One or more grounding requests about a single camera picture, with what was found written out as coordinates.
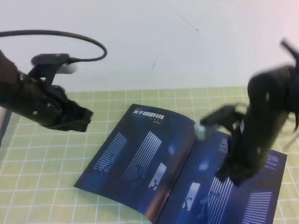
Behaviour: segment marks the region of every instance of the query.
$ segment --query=table surface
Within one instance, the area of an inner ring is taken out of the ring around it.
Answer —
[[[86,133],[43,128],[13,114],[0,148],[0,224],[150,223],[140,213],[73,187],[132,103],[157,106],[199,120],[223,103],[248,102],[246,88],[69,93],[94,111]],[[274,150],[291,138],[287,122]],[[275,224],[299,224],[299,142],[288,154]]]

